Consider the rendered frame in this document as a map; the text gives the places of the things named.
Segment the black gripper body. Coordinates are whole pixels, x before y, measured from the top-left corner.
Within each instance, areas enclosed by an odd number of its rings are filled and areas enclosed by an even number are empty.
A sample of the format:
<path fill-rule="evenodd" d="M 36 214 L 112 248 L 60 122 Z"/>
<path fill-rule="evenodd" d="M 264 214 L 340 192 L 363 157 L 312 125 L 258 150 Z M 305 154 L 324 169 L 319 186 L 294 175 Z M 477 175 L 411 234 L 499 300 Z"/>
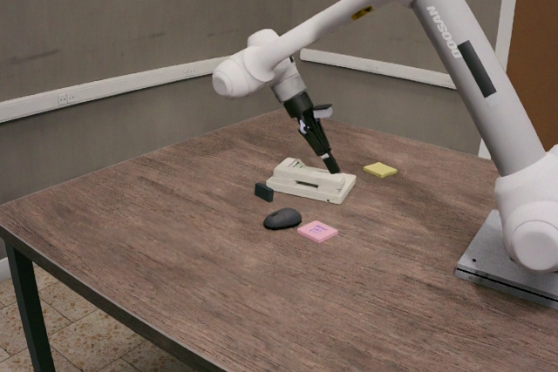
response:
<path fill-rule="evenodd" d="M 308 120 L 311 116 L 307 110 L 313 108 L 314 105 L 306 91 L 287 101 L 283 104 L 283 106 L 291 118 L 297 119 L 299 125 L 301 125 L 300 120 L 302 120 L 310 130 L 313 130 L 313 127 Z"/>

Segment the dark grey computer mouse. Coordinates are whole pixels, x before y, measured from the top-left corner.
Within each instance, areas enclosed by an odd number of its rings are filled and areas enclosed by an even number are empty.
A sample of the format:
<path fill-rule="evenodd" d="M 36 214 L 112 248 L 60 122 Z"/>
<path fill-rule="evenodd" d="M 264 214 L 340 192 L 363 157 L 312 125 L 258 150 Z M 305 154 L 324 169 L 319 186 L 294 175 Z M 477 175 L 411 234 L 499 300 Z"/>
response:
<path fill-rule="evenodd" d="M 301 214 L 293 208 L 285 207 L 269 214 L 263 225 L 269 230 L 297 227 L 302 222 Z"/>

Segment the white desk phone body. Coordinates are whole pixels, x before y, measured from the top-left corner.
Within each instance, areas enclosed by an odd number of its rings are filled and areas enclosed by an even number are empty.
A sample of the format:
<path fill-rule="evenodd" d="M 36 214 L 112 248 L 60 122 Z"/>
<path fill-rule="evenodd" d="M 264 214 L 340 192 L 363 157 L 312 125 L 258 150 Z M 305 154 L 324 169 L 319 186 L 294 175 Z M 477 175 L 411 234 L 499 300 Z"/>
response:
<path fill-rule="evenodd" d="M 302 168 L 305 171 L 318 172 L 318 173 L 328 173 L 328 170 L 319 169 L 315 167 L 306 166 L 300 159 L 286 158 L 280 165 L 293 166 L 297 168 Z M 273 175 L 266 181 L 266 186 L 274 189 L 274 191 L 294 194 L 306 198 L 311 198 L 315 200 L 322 200 L 331 203 L 341 204 L 349 193 L 351 188 L 356 183 L 356 176 L 346 173 L 336 173 L 334 175 L 342 176 L 346 178 L 345 186 L 343 189 L 330 189 L 326 187 L 321 187 L 317 184 L 312 184 L 303 181 L 291 181 L 286 179 L 278 179 Z"/>

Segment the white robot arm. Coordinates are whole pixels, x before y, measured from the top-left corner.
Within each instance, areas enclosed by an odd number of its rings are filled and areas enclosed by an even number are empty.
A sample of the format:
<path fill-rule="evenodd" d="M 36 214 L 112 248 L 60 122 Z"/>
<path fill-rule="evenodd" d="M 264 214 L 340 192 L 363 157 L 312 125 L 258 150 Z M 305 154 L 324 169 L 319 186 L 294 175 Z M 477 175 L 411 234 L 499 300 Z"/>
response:
<path fill-rule="evenodd" d="M 269 85 L 286 103 L 307 89 L 293 54 L 394 1 L 341 0 L 281 37 L 258 31 L 214 70 L 214 90 L 234 100 Z M 398 1 L 420 21 L 500 174 L 493 194 L 510 260 L 532 274 L 558 274 L 558 145 L 544 151 L 465 0 Z"/>

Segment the pink sticky note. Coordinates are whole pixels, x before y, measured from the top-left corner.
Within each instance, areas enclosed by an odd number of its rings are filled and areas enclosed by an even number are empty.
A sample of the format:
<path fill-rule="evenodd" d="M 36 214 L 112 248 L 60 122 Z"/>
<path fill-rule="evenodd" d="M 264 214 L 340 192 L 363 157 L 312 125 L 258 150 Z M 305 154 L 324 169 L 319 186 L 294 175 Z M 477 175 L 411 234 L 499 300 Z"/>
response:
<path fill-rule="evenodd" d="M 317 243 L 320 243 L 337 234 L 337 230 L 324 225 L 321 222 L 314 221 L 304 227 L 297 229 L 297 232 Z"/>

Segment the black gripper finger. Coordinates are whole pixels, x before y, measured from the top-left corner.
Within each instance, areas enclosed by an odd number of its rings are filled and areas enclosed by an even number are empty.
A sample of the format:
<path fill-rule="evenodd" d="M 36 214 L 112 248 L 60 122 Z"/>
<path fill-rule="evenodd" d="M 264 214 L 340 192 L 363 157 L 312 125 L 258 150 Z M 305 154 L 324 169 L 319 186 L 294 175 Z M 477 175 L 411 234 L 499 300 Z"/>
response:
<path fill-rule="evenodd" d="M 325 144 L 321 140 L 319 134 L 317 133 L 317 128 L 314 124 L 312 117 L 308 118 L 310 124 L 313 127 L 313 130 L 310 130 L 302 120 L 300 120 L 301 128 L 298 129 L 299 133 L 303 135 L 306 141 L 309 143 L 310 147 L 316 153 L 317 156 L 321 156 L 323 159 L 324 164 L 328 168 L 330 174 L 336 174 L 339 171 L 337 164 L 335 163 L 334 159 L 332 158 L 330 152 L 328 152 Z M 313 133 L 312 133 L 313 132 Z M 320 142 L 320 143 L 319 143 Z"/>
<path fill-rule="evenodd" d="M 329 148 L 329 147 L 330 147 L 330 144 L 329 144 L 329 141 L 328 141 L 328 139 L 327 139 L 327 137 L 326 137 L 326 135 L 325 135 L 325 132 L 324 132 L 324 130 L 323 130 L 323 127 L 322 127 L 322 125 L 321 125 L 320 118 L 314 118 L 314 115 L 311 116 L 311 117 L 313 118 L 314 124 L 316 125 L 317 133 L 319 134 L 321 140 L 322 140 L 323 143 L 325 144 L 325 146 L 326 146 L 328 152 L 330 152 L 330 150 L 331 150 L 331 148 Z M 320 129 L 319 129 L 319 126 L 320 126 Z M 319 130 L 320 130 L 320 131 L 319 131 Z M 331 154 L 331 152 L 330 152 L 330 154 Z M 332 154 L 331 154 L 331 156 L 332 156 Z M 332 158 L 334 159 L 333 156 L 332 156 Z M 335 159 L 334 159 L 334 161 L 335 161 Z M 335 163 L 337 164 L 336 161 L 335 161 Z M 338 167 L 339 171 L 341 171 L 340 168 L 339 168 L 339 166 L 338 166 L 338 164 L 337 164 L 337 167 Z"/>

